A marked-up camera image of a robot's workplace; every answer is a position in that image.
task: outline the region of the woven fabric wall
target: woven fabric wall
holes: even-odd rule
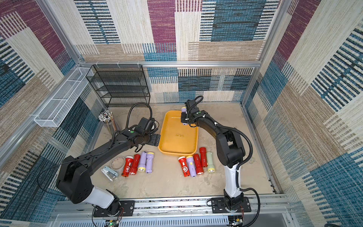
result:
[[[0,0],[0,146],[73,66],[34,0]]]
[[[87,85],[60,127],[39,127],[0,170],[1,226],[45,226],[58,200],[37,185],[38,175],[69,155],[85,154],[98,126],[102,105],[95,91]],[[59,168],[39,178],[47,191],[62,194],[55,186]]]
[[[279,0],[49,0],[85,61],[254,61]]]
[[[293,0],[246,108],[301,226],[363,225],[363,1]]]
[[[0,0],[0,146],[75,65],[34,0]],[[0,170],[0,225],[45,226],[63,196],[47,194],[38,174],[85,152],[102,105],[87,86],[59,128],[35,129]],[[48,191],[58,169],[40,178]]]
[[[253,68],[146,68],[150,103],[186,102],[203,95],[203,102],[239,102]]]

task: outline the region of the white mesh basket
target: white mesh basket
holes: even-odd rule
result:
[[[89,68],[77,68],[56,94],[43,107],[34,121],[40,127],[59,127],[72,108],[88,81],[86,74],[93,76]]]

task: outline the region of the red flashlight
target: red flashlight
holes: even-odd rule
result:
[[[198,154],[194,154],[194,163],[195,163],[195,170],[197,171],[198,175],[202,175],[204,173],[202,163],[200,163],[200,158]]]
[[[186,157],[181,156],[181,157],[178,158],[178,160],[179,160],[179,163],[181,165],[181,169],[183,170],[184,177],[190,176]]]
[[[140,155],[139,154],[134,155],[134,161],[131,164],[129,172],[131,175],[135,175],[137,173],[137,166],[139,165],[139,161],[140,161]]]
[[[134,160],[134,158],[132,156],[126,156],[125,158],[125,167],[123,168],[123,172],[121,174],[121,176],[123,177],[128,177],[129,176],[129,172],[130,172],[130,167],[132,164],[132,161]]]
[[[208,166],[207,149],[205,147],[201,147],[201,148],[199,148],[199,153],[200,153],[200,160],[202,162],[202,167],[207,167]]]

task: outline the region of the orange plastic tray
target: orange plastic tray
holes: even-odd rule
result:
[[[198,128],[180,122],[180,110],[170,110],[165,114],[161,128],[159,150],[168,155],[189,156],[197,151]]]

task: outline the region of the beige tabletop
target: beige tabletop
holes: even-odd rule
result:
[[[180,110],[184,105],[152,105],[153,117],[160,123],[160,128],[156,133],[160,133],[164,116],[169,110]],[[251,134],[248,130],[246,121],[243,117],[241,108],[237,103],[205,103],[198,105],[200,110],[207,111],[215,120],[222,125],[236,127],[244,132],[249,138]],[[110,108],[116,121],[125,127],[127,114],[130,108]],[[148,108],[134,108],[130,117],[129,126],[137,124],[141,117],[149,118]],[[109,141],[110,133],[103,127],[97,139],[96,147]],[[242,139],[248,155],[248,144]],[[101,172],[97,170],[92,176],[92,183],[102,189],[108,189],[115,193],[119,198],[152,198],[152,197],[176,197],[176,196],[208,196],[223,195],[225,187],[224,167],[219,162],[216,152],[215,139],[204,129],[199,129],[198,150],[200,147],[206,147],[207,151],[213,153],[213,161],[216,172],[205,172],[203,175],[196,177],[184,177],[178,157],[162,154],[155,146],[145,145],[141,151],[154,152],[153,172],[147,174],[145,172],[137,172],[136,175],[129,177],[120,176],[111,182]],[[259,194],[271,194],[272,188],[267,179],[266,173],[262,166],[260,157],[255,150],[253,156],[241,169],[241,187],[252,187]],[[119,156],[134,156],[135,148],[131,148]]]

